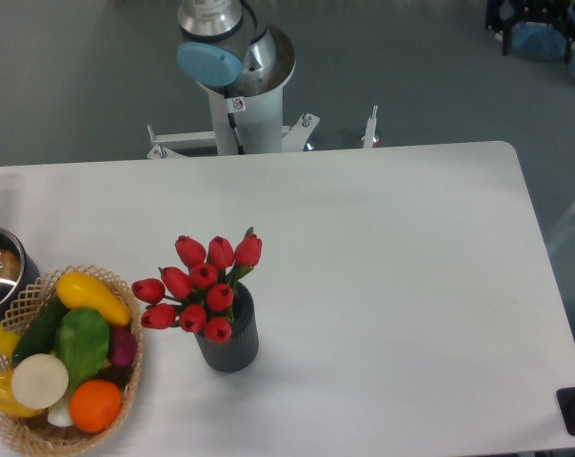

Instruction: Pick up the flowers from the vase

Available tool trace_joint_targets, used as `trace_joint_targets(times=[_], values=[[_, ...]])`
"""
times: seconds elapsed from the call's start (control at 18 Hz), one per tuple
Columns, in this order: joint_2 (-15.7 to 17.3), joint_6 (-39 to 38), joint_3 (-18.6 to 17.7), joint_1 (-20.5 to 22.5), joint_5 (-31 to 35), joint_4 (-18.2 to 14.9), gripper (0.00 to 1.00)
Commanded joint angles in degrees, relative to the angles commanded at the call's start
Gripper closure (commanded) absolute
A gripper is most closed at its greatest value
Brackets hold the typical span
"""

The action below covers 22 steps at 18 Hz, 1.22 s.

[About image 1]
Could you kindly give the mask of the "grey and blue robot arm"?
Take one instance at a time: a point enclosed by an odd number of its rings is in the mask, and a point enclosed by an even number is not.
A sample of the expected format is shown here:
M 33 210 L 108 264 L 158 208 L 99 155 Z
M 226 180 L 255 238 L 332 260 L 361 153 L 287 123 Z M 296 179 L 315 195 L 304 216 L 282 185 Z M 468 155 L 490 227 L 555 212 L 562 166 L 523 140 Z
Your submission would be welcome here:
M 183 43 L 178 66 L 228 97 L 253 97 L 283 87 L 295 69 L 287 35 L 253 1 L 183 1 L 177 11 Z

